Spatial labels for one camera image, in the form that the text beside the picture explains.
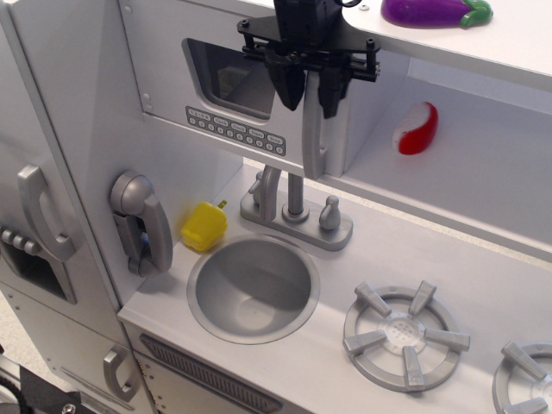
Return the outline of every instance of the oven door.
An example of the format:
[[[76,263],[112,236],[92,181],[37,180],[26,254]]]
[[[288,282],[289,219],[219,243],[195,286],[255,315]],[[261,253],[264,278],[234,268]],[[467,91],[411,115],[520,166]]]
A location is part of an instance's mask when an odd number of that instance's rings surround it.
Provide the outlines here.
[[[264,63],[243,58],[237,24],[273,15],[273,9],[234,0],[223,2],[225,10],[178,0],[120,4],[150,122],[197,132],[219,147],[293,173],[303,175],[303,165],[308,170],[312,163],[322,173],[317,74],[307,80],[313,92],[290,111]]]

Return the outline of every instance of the toy eggplant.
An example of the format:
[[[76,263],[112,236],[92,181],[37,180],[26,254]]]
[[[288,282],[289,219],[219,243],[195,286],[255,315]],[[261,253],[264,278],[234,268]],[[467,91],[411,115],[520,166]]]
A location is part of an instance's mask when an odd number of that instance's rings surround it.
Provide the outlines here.
[[[469,28],[490,22],[492,9],[483,0],[383,0],[381,15],[411,28]]]

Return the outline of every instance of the stove burner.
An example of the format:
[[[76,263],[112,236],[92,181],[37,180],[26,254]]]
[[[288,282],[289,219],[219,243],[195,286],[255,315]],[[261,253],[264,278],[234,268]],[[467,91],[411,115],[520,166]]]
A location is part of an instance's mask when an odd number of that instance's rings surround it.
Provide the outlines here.
[[[498,414],[552,412],[552,343],[535,342],[520,347],[509,342],[492,383],[492,400]]]
[[[436,287],[424,281],[414,290],[408,287],[389,286],[374,290],[368,283],[359,285],[354,292],[356,301],[348,311],[343,330],[343,346],[357,369],[372,382],[389,390],[419,392],[439,386],[455,370],[460,353],[469,350],[469,336],[458,333],[458,326],[449,311],[435,298]],[[393,306],[405,311],[393,310]],[[357,334],[362,315],[373,310],[379,322],[373,331]],[[438,329],[426,326],[425,321],[434,321]],[[428,348],[441,347],[442,357],[438,365],[423,372],[418,356]],[[391,373],[374,363],[371,353],[384,349],[399,357],[403,375]]]

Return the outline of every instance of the round sink basin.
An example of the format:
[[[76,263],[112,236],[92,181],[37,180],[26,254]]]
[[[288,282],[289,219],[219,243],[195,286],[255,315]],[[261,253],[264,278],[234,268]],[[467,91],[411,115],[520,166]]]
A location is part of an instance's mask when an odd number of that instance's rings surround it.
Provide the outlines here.
[[[236,343],[276,341],[312,315],[320,280],[302,249],[267,235],[236,237],[191,271],[191,313],[211,334]]]

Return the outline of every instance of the faucet handle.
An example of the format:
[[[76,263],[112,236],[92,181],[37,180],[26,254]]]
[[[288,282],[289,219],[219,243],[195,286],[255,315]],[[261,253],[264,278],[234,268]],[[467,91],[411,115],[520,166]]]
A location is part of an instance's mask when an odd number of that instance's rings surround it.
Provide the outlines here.
[[[248,190],[249,194],[253,194],[253,201],[255,201],[255,204],[260,203],[260,182],[262,180],[262,171],[259,171],[257,173],[257,176],[255,177],[255,182],[253,185],[251,185],[251,188]]]
[[[320,213],[318,220],[320,226],[326,230],[335,230],[342,222],[342,215],[339,211],[339,198],[336,196],[329,196],[326,198],[326,206]]]

